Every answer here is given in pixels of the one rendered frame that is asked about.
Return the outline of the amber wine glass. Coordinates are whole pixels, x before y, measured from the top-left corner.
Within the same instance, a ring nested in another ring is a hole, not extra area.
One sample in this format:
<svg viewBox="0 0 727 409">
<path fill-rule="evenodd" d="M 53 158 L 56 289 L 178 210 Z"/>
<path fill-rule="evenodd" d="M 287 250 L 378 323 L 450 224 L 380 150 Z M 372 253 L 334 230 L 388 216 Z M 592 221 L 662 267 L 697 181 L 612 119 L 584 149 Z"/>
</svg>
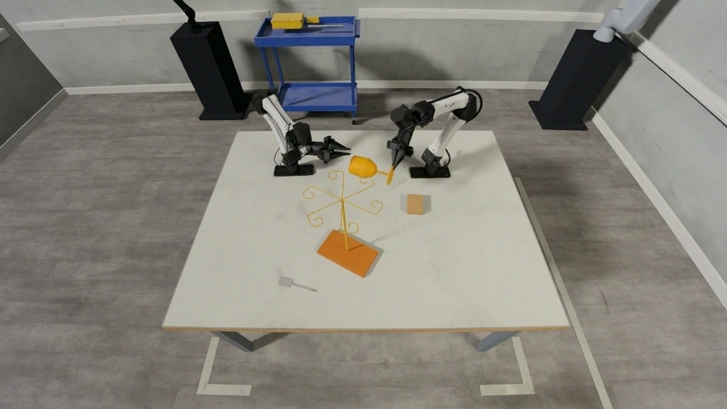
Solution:
<svg viewBox="0 0 727 409">
<path fill-rule="evenodd" d="M 392 171 L 392 168 L 394 168 L 394 166 L 391 167 L 389 173 L 377 171 L 377 165 L 374 164 L 372 160 L 370 160 L 369 158 L 354 155 L 353 158 L 350 160 L 348 171 L 350 174 L 354 174 L 359 177 L 373 177 L 376 173 L 387 175 L 389 176 L 389 178 L 387 178 L 387 185 L 389 185 L 392 180 L 392 175 L 394 175 L 394 171 Z"/>
</svg>

